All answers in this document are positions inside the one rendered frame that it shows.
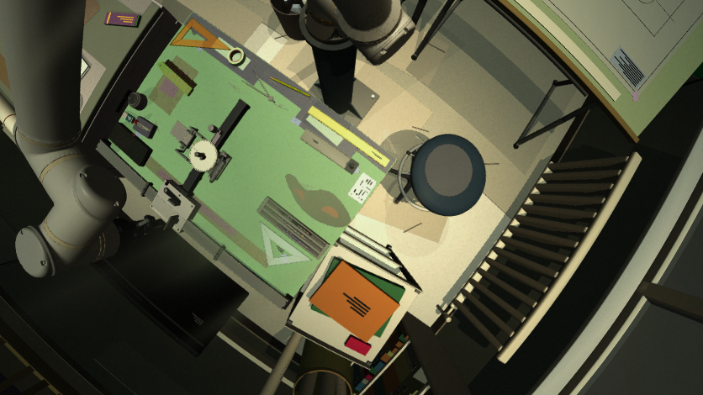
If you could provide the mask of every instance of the desk lamp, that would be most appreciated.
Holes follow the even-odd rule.
[[[300,30],[313,49],[325,105],[362,119],[378,94],[354,78],[357,50],[378,66],[413,35],[415,23],[400,0],[308,0]]]

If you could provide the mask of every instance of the green cutting mat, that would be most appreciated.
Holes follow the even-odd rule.
[[[188,32],[185,39],[202,38]],[[226,40],[232,45],[238,45],[232,39]],[[141,111],[129,107],[127,109],[127,112],[135,117],[142,116],[158,126],[153,139],[143,139],[153,149],[150,162],[147,166],[138,167],[115,145],[113,148],[142,177],[152,182],[156,189],[161,187],[167,175],[173,176],[178,182],[184,182],[192,167],[175,151],[178,143],[170,134],[173,125],[179,121],[185,126],[193,126],[205,138],[211,139],[213,134],[208,131],[208,125],[220,126],[238,99],[249,104],[251,108],[223,147],[223,151],[232,156],[230,164],[218,181],[210,183],[207,175],[204,175],[195,189],[195,197],[231,225],[238,234],[228,236],[222,228],[204,217],[202,210],[198,212],[193,222],[217,243],[225,245],[236,259],[279,292],[284,295],[286,293],[295,295],[321,260],[316,260],[300,249],[310,258],[310,261],[268,268],[260,263],[261,259],[266,259],[260,222],[274,229],[284,240],[289,240],[283,232],[275,229],[256,212],[264,198],[270,197],[322,239],[334,244],[344,227],[322,224],[306,214],[296,203],[285,176],[292,174],[302,185],[310,189],[322,189],[334,193],[353,219],[362,205],[348,196],[352,186],[362,173],[376,180],[378,186],[384,177],[384,172],[357,152],[352,158],[359,163],[359,172],[350,175],[301,141],[300,137],[304,131],[291,123],[291,118],[298,115],[300,108],[268,83],[264,82],[268,92],[274,96],[276,104],[287,110],[268,102],[266,97],[247,86],[239,75],[204,50],[197,51],[192,47],[168,45],[157,63],[167,59],[173,60],[176,56],[198,72],[194,78],[198,85],[193,93],[182,97],[170,116],[151,101]],[[250,57],[251,64],[263,62],[254,55]],[[147,97],[163,76],[156,64],[139,87],[139,92]],[[252,73],[251,64],[243,73]],[[262,80],[270,81],[268,75],[258,74]],[[263,90],[261,84],[257,83],[257,87]],[[315,102],[314,105],[319,107],[323,104]],[[158,174],[157,169],[161,167],[165,171]],[[290,242],[295,248],[299,248],[292,240]]]
[[[330,265],[330,269],[325,274],[325,279],[327,279],[327,277],[329,277],[330,274],[332,274],[332,272],[335,270],[335,268],[337,268],[337,265],[339,265],[339,263],[342,261],[343,260],[341,258],[335,258],[334,260],[332,260],[332,264]],[[353,266],[351,264],[350,264],[350,266],[353,267],[354,270],[358,271],[359,274],[366,277],[367,280],[372,282],[373,285],[378,287],[381,291],[385,292],[386,295],[390,296],[394,301],[400,303],[400,299],[403,297],[403,294],[405,294],[405,288],[403,288],[399,285],[393,284],[392,282],[385,280],[379,276],[373,275],[373,274],[369,273],[368,271],[365,271],[359,267]],[[326,317],[329,317],[327,314],[323,313],[322,310],[317,308],[314,304],[311,306],[312,306],[311,308],[314,311],[316,311]],[[383,334],[383,331],[386,329],[386,325],[389,324],[389,321],[390,321],[390,317],[388,317],[386,322],[383,323],[383,325],[381,325],[381,328],[379,328],[376,331],[374,336],[381,337],[381,335]]]

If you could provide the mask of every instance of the orange triangle ruler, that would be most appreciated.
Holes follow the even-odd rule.
[[[200,33],[205,39],[183,39],[183,37],[190,29],[195,29],[195,31]],[[171,45],[214,48],[216,50],[230,49],[230,47],[228,47],[222,41],[217,39],[212,33],[210,33],[206,28],[204,28],[202,24],[199,24],[198,21],[193,18],[191,18],[188,23],[183,27],[183,29],[181,29],[181,33],[178,33],[176,38],[173,39],[173,41],[171,42]]]

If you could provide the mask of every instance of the white card with black marks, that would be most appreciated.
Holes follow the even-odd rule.
[[[349,196],[360,204],[364,204],[366,198],[371,195],[371,191],[373,191],[374,187],[376,187],[376,181],[368,176],[368,174],[362,173],[357,182],[354,183],[354,186],[351,187]]]

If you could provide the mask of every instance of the ruler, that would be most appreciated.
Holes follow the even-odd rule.
[[[349,156],[344,155],[344,153],[338,150],[337,147],[324,141],[310,129],[306,129],[300,139],[309,146],[315,148],[322,155],[327,156],[330,161],[335,162],[349,174],[354,174],[354,172],[359,168],[359,164],[356,161]]]
[[[319,120],[326,127],[334,130],[335,133],[337,133],[342,138],[344,138],[344,140],[352,143],[359,150],[361,150],[364,154],[368,155],[368,157],[370,157],[374,161],[378,162],[379,165],[385,167],[389,164],[389,162],[390,162],[389,158],[387,158],[385,155],[381,154],[378,150],[376,150],[371,145],[369,145],[369,143],[362,140],[356,134],[353,134],[349,129],[347,129],[344,126],[337,123],[337,121],[330,118],[329,115],[323,113],[318,108],[310,107],[310,110],[308,110],[308,114],[312,115],[315,119]]]

